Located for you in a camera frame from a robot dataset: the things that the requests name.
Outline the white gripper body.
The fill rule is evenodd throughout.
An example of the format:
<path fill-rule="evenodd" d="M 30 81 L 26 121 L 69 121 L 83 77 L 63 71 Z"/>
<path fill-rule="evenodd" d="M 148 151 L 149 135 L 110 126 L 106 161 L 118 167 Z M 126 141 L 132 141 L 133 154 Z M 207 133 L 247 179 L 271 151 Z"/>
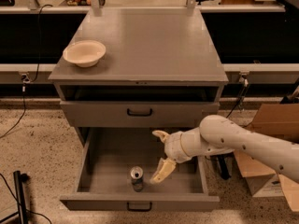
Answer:
<path fill-rule="evenodd" d="M 182 132 L 171 133 L 164 141 L 164 153 L 170 160 L 176 163 L 183 163 L 191 159 L 183 150 L 181 136 Z"/>

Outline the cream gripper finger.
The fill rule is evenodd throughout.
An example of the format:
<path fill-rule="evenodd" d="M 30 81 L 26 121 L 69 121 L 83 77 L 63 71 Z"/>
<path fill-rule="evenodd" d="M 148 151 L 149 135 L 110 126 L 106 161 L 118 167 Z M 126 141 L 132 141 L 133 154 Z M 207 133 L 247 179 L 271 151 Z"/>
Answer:
<path fill-rule="evenodd" d="M 155 130 L 152 132 L 152 134 L 156 137 L 158 137 L 162 143 L 165 143 L 169 134 L 165 131 L 161 131 L 161 130 Z"/>
<path fill-rule="evenodd" d="M 176 163 L 171 159 L 160 158 L 157 166 L 156 172 L 150 179 L 152 185 L 159 184 L 163 182 L 167 177 L 169 177 L 176 168 Z"/>

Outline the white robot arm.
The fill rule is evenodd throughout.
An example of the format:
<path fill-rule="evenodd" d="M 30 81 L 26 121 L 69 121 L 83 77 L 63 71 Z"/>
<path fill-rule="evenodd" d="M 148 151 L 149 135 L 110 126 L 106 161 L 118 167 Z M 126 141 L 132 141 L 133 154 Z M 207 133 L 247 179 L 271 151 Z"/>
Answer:
<path fill-rule="evenodd" d="M 164 144 L 166 159 L 160 158 L 151 184 L 168 178 L 178 163 L 197 156 L 226 154 L 241 150 L 278 174 L 299 182 L 298 145 L 276 137 L 251 132 L 219 115 L 209 115 L 199 126 L 186 132 L 167 133 L 155 130 L 153 135 Z"/>

